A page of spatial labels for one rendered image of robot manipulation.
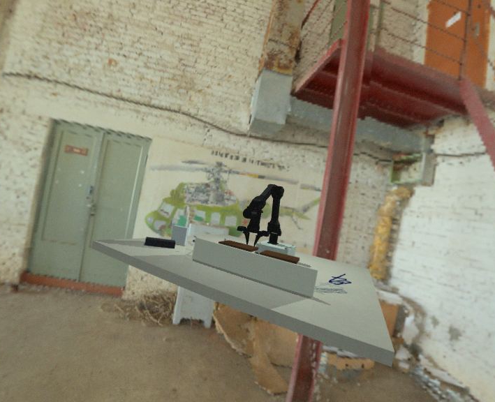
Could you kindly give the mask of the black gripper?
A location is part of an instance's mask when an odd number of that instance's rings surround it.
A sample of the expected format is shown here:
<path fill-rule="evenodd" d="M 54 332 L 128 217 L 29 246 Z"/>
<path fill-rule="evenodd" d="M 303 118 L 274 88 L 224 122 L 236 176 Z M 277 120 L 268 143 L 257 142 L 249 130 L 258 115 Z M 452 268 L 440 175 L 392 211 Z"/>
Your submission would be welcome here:
<path fill-rule="evenodd" d="M 251 219 L 250 222 L 252 224 L 255 224 L 255 223 L 258 223 L 258 225 L 260 225 L 260 221 L 259 220 L 254 220 L 254 219 Z M 247 232 L 247 228 L 244 227 L 244 226 L 238 226 L 237 227 L 237 230 L 238 231 L 243 231 L 245 237 L 246 237 L 246 245 L 248 245 L 248 242 L 249 242 L 249 232 Z M 255 233 L 257 233 L 256 235 L 256 240 L 254 242 L 254 246 L 256 245 L 256 243 L 258 242 L 259 238 L 261 238 L 262 236 L 264 237 L 268 237 L 269 236 L 269 232 L 268 231 L 256 231 Z"/>

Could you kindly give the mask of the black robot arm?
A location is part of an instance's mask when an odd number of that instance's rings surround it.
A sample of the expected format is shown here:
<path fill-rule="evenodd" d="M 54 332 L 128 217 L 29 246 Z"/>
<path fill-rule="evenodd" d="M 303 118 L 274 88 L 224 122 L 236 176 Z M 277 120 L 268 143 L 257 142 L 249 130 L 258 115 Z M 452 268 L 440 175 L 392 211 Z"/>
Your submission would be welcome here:
<path fill-rule="evenodd" d="M 250 205 L 243 211 L 243 216 L 245 218 L 260 221 L 261 213 L 263 213 L 262 209 L 266 205 L 266 200 L 270 195 L 272 195 L 272 217 L 267 226 L 267 231 L 270 233 L 268 244 L 277 245 L 278 236 L 281 236 L 281 228 L 279 223 L 279 207 L 280 199 L 283 197 L 283 193 L 284 188 L 282 186 L 269 184 L 259 196 L 252 199 Z M 259 231 L 259 229 L 260 225 L 258 225 L 258 223 L 252 224 L 251 222 L 249 222 L 247 226 L 247 232 L 255 233 L 256 231 Z"/>

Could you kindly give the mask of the white rectangular panel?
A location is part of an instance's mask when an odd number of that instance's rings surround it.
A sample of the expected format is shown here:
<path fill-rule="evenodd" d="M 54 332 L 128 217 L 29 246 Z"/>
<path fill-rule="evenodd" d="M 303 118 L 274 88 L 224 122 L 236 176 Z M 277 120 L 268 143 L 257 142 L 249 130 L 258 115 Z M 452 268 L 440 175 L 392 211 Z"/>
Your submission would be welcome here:
<path fill-rule="evenodd" d="M 193 259 L 313 297 L 318 270 L 195 238 Z"/>

